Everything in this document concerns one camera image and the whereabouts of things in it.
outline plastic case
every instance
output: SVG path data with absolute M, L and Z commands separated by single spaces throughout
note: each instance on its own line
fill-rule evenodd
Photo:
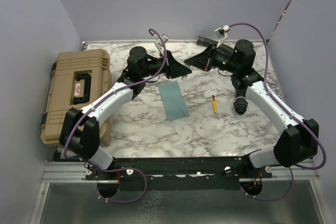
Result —
M 46 112 L 41 121 L 41 139 L 49 146 L 60 146 L 63 121 L 67 111 L 80 109 L 111 88 L 109 54 L 102 49 L 62 52 L 51 70 L 51 85 Z M 100 145 L 111 142 L 110 120 L 100 128 Z

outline wall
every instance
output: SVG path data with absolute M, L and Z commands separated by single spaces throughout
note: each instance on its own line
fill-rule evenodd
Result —
M 335 6 L 336 0 L 293 0 L 270 41 L 270 52 L 286 102 L 320 124 L 328 161 L 319 174 L 336 220 Z
M 83 40 L 149 39 L 150 27 L 174 39 L 215 38 L 214 29 L 249 22 L 270 38 L 289 0 L 61 0 Z M 235 28 L 230 39 L 259 39 Z
M 0 223 L 29 223 L 51 149 L 40 120 L 52 62 L 81 40 L 60 0 L 0 0 Z

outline purple cable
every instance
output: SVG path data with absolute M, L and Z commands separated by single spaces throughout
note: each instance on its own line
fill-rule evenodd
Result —
M 131 200 L 116 200 L 116 199 L 104 198 L 104 197 L 102 197 L 100 195 L 99 188 L 97 187 L 97 193 L 98 193 L 98 195 L 99 195 L 99 197 L 101 199 L 104 199 L 104 200 L 107 200 L 107 201 L 110 201 L 110 202 L 114 202 L 114 203 L 127 204 L 127 203 L 133 203 L 133 202 L 141 199 L 145 195 L 145 193 L 147 191 L 147 179 L 146 179 L 145 174 L 142 171 L 140 171 L 139 169 L 136 169 L 136 168 L 120 168 L 120 169 L 115 169 L 115 170 L 104 170 L 104 169 L 101 169 L 98 166 L 95 166 L 95 167 L 96 167 L 96 169 L 101 170 L 102 172 L 105 172 L 105 173 L 115 173 L 115 172 L 120 172 L 122 170 L 128 170 L 128 169 L 135 170 L 135 171 L 139 172 L 141 174 L 141 176 L 145 180 L 145 187 L 143 188 L 143 191 L 142 191 L 141 195 L 139 197 L 135 198 L 135 199 L 131 199 Z
M 266 39 L 264 38 L 264 36 L 262 35 L 261 31 L 255 27 L 254 25 L 251 25 L 249 23 L 234 23 L 232 25 L 230 25 L 229 27 L 234 27 L 234 26 L 239 26 L 239 25 L 245 25 L 245 26 L 249 26 L 252 27 L 255 31 L 257 31 L 257 33 L 259 33 L 264 46 L 265 46 L 265 51 L 266 51 L 266 65 L 265 65 L 265 74 L 264 74 L 264 88 L 266 90 L 266 92 L 269 94 L 269 96 L 272 98 L 272 100 L 279 105 L 279 107 L 285 111 L 289 116 L 291 116 L 291 112 L 288 111 L 277 99 L 276 97 L 270 92 L 268 85 L 267 85 L 267 71 L 268 71 L 268 60 L 269 60 L 269 50 L 268 50 L 268 45 L 266 42 Z M 291 116 L 297 123 L 299 123 L 306 131 L 308 131 L 308 133 L 313 137 L 313 139 L 317 142 L 317 144 L 319 145 L 319 147 L 321 148 L 322 151 L 322 155 L 323 155 L 323 160 L 321 162 L 320 165 L 315 166 L 315 167 L 308 167 L 308 166 L 303 166 L 303 165 L 296 165 L 300 168 L 303 169 L 307 169 L 307 170 L 317 170 L 322 168 L 326 162 L 327 162 L 327 153 L 326 153 L 326 149 L 324 148 L 323 144 L 320 142 L 320 140 L 317 138 L 317 136 L 312 132 L 311 129 L 309 129 L 303 122 L 301 122 L 297 117 L 295 116 Z
M 291 192 L 293 191 L 293 188 L 294 188 L 294 175 L 293 175 L 293 171 L 292 171 L 292 169 L 289 167 L 289 171 L 290 171 L 290 175 L 291 175 L 291 177 L 292 177 L 292 180 L 291 180 L 291 182 L 290 182 L 290 187 L 289 187 L 289 189 L 288 189 L 288 191 L 284 194 L 284 195 L 282 195 L 282 196 L 280 196 L 280 197 L 278 197 L 278 198 L 274 198 L 274 199 L 264 199 L 264 198 L 259 198 L 258 196 L 252 196 L 251 194 L 248 194 L 247 192 L 245 192 L 245 190 L 240 186 L 240 189 L 245 193 L 245 195 L 247 196 L 247 197 L 250 197 L 250 198 L 252 198 L 252 199 L 257 199 L 257 200 L 261 200 L 261 201 L 277 201 L 277 200 L 281 200 L 281 199 L 284 199 L 284 198 L 286 198 L 288 195 L 290 195 L 291 194 Z
M 150 29 L 148 30 L 148 32 L 149 32 L 150 35 L 152 35 L 152 36 L 154 36 L 154 34 L 157 35 L 157 37 L 159 38 L 159 40 L 160 40 L 161 43 L 162 43 L 164 57 L 163 57 L 163 62 L 162 62 L 162 64 L 161 64 L 160 68 L 158 69 L 158 71 L 157 71 L 154 75 L 150 76 L 149 78 L 147 78 L 147 79 L 145 79 L 145 80 L 138 81 L 138 82 L 136 82 L 136 83 L 133 83 L 133 84 L 124 86 L 124 87 L 122 87 L 122 88 L 118 88 L 118 89 L 116 89 L 114 92 L 111 92 L 111 93 L 108 94 L 106 97 L 104 97 L 104 99 L 101 99 L 101 100 L 94 106 L 95 109 L 96 109 L 99 105 L 101 105 L 106 99 L 108 99 L 108 98 L 110 98 L 112 95 L 114 95 L 115 93 L 117 93 L 117 92 L 119 92 L 119 91 L 121 91 L 121 90 L 124 90 L 124 89 L 126 89 L 126 88 L 130 88 L 130 87 L 133 87 L 133 86 L 135 86 L 135 85 L 139 85 L 139 84 L 148 82 L 148 81 L 152 80 L 153 78 L 155 78 L 156 76 L 158 76 L 158 75 L 160 74 L 160 72 L 161 72 L 162 69 L 164 68 L 164 65 L 165 65 L 165 63 L 166 63 L 166 61 L 167 61 L 167 50 L 166 50 L 166 46 L 165 46 L 165 43 L 164 43 L 162 37 L 160 36 L 160 34 L 159 34 L 157 31 L 155 31 L 153 28 L 150 28 Z M 71 132 L 70 132 L 70 134 L 69 134 L 69 136 L 68 136 L 68 139 L 67 139 L 67 141 L 66 141 L 66 143 L 65 143 L 65 145 L 64 145 L 64 158 L 66 158 L 66 159 L 70 159 L 70 158 L 67 156 L 67 151 L 68 151 L 68 147 L 69 147 L 69 144 L 70 144 L 70 140 L 71 140 L 71 138 L 73 137 L 73 135 L 74 135 L 76 129 L 78 128 L 78 126 L 80 125 L 80 123 L 81 123 L 81 122 L 84 120 L 84 118 L 85 118 L 89 113 L 91 113 L 91 112 L 92 112 L 92 109 L 89 109 L 85 114 L 83 114 L 83 116 L 78 120 L 78 122 L 77 122 L 77 123 L 74 125 L 74 127 L 72 128 L 72 130 L 71 130 Z M 127 169 L 128 169 L 128 168 L 120 168 L 120 169 L 115 169 L 115 170 L 104 170 L 104 169 L 101 169 L 100 167 L 98 167 L 98 166 L 96 166 L 96 165 L 95 165 L 95 167 L 96 167 L 98 170 L 101 170 L 101 171 L 106 172 L 106 173 L 115 173 L 115 172 L 118 172 L 118 171 L 121 171 L 121 170 L 127 170 Z M 142 171 L 140 171 L 139 169 L 136 169 L 136 168 L 131 168 L 131 169 L 132 169 L 132 170 L 135 170 L 135 171 L 137 171 L 137 172 L 139 172 L 139 173 L 143 176 L 143 178 L 144 178 L 144 180 L 145 180 L 145 188 L 144 188 L 142 194 L 141 194 L 139 197 L 137 197 L 136 199 L 133 199 L 133 200 L 120 201 L 120 200 L 107 199 L 108 201 L 116 202 L 116 203 L 132 203 L 132 202 L 135 202 L 135 201 L 141 199 L 141 198 L 144 196 L 144 194 L 146 193 L 146 190 L 147 190 L 147 180 L 146 180 L 146 176 L 145 176 L 144 173 L 143 173 Z

